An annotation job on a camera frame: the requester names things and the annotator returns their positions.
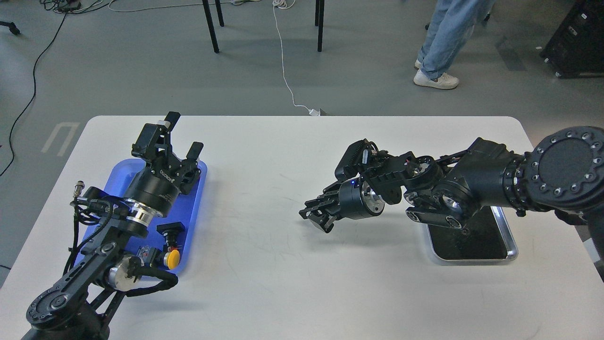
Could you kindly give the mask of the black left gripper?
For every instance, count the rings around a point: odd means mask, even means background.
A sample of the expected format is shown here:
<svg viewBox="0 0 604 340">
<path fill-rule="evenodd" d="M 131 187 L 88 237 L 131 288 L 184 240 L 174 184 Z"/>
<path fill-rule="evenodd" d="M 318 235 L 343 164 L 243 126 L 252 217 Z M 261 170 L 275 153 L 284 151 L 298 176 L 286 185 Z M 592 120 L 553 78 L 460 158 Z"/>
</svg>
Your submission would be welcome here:
<svg viewBox="0 0 604 340">
<path fill-rule="evenodd" d="M 185 157 L 176 157 L 170 141 L 181 114 L 170 111 L 156 124 L 146 123 L 131 155 L 147 164 L 140 170 L 124 193 L 129 202 L 140 203 L 153 211 L 153 215 L 166 218 L 173 206 L 180 203 L 179 196 L 187 196 L 203 187 L 203 162 L 199 155 L 202 142 L 192 142 Z M 179 164 L 169 163 L 179 160 Z"/>
</svg>

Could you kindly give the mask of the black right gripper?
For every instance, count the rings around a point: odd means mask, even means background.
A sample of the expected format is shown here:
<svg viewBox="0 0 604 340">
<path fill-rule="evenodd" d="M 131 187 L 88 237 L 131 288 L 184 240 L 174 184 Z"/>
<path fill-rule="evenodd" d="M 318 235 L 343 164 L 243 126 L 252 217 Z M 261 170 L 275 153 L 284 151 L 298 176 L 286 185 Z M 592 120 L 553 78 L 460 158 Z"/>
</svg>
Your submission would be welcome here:
<svg viewBox="0 0 604 340">
<path fill-rule="evenodd" d="M 384 200 L 360 177 L 336 182 L 304 204 L 305 208 L 299 211 L 300 216 L 326 234 L 341 218 L 359 220 L 375 217 L 381 215 L 386 206 Z"/>
</svg>

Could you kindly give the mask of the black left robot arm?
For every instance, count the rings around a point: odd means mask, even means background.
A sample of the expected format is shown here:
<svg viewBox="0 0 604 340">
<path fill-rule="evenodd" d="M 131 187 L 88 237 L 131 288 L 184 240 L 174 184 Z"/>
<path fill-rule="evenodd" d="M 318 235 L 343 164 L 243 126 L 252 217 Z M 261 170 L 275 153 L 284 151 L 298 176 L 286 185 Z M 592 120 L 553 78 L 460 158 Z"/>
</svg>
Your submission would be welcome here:
<svg viewBox="0 0 604 340">
<path fill-rule="evenodd" d="M 172 150 L 172 131 L 180 118 L 170 111 L 158 123 L 146 123 L 132 145 L 131 154 L 145 162 L 123 196 L 97 187 L 84 189 L 78 182 L 71 206 L 74 228 L 79 224 L 95 230 L 82 241 L 74 239 L 54 286 L 28 306 L 31 328 L 25 340 L 107 340 L 109 324 L 125 297 L 152 294 L 173 288 L 173 273 L 188 231 L 183 222 L 159 224 L 162 248 L 143 246 L 128 250 L 132 237 L 146 238 L 154 218 L 166 218 L 180 195 L 188 195 L 199 182 L 199 154 L 203 143 L 193 142 L 185 159 Z"/>
</svg>

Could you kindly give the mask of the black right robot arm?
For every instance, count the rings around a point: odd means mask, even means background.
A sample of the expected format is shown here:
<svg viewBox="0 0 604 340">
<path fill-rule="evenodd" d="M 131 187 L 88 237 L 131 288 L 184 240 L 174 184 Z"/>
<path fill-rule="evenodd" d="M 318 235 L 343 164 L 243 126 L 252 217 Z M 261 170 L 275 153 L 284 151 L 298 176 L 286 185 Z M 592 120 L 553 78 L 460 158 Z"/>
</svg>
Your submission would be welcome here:
<svg viewBox="0 0 604 340">
<path fill-rule="evenodd" d="M 526 153 L 477 138 L 444 155 L 399 156 L 362 139 L 349 145 L 335 168 L 336 181 L 305 202 L 302 218 L 329 233 L 334 222 L 380 215 L 406 200 L 414 222 L 463 230 L 486 206 L 554 211 L 567 224 L 585 225 L 603 258 L 603 129 L 578 126 L 545 137 Z"/>
</svg>

